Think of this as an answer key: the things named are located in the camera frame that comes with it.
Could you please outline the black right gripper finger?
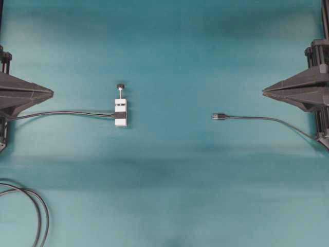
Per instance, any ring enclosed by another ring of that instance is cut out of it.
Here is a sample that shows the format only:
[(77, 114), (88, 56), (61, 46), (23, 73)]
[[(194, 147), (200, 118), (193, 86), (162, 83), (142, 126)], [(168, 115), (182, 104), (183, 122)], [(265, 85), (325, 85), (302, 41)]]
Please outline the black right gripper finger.
[(278, 95), (274, 93), (263, 93), (265, 97), (291, 104), (305, 112), (314, 112), (324, 107), (328, 107), (328, 100), (311, 96), (308, 98), (304, 95)]
[(281, 80), (263, 89), (263, 92), (302, 88), (325, 82), (328, 82), (328, 65), (320, 64), (310, 67), (288, 79)]

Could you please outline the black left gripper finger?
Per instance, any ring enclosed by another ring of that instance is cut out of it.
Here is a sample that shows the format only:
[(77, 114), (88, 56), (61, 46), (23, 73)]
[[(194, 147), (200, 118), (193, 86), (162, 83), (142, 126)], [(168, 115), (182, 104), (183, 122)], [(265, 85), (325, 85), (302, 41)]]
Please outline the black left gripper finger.
[(1, 117), (15, 118), (23, 110), (53, 97), (53, 93), (1, 93)]
[(1, 90), (49, 93), (53, 95), (53, 91), (51, 89), (3, 72), (1, 72)]

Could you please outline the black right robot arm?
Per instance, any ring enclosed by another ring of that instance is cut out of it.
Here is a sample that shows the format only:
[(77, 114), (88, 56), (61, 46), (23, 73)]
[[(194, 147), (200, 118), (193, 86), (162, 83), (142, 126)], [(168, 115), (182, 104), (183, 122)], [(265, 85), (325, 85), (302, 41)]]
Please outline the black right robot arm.
[(265, 88), (263, 95), (314, 112), (316, 141), (328, 148), (328, 40), (313, 40), (305, 56), (308, 69)]

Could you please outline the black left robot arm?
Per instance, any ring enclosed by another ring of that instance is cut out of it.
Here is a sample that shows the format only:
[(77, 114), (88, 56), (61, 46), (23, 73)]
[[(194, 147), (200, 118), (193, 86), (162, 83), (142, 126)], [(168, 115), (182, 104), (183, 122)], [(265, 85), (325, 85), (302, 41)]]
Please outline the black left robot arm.
[(53, 97), (53, 91), (9, 74), (12, 55), (1, 47), (1, 150), (8, 142), (9, 121)]

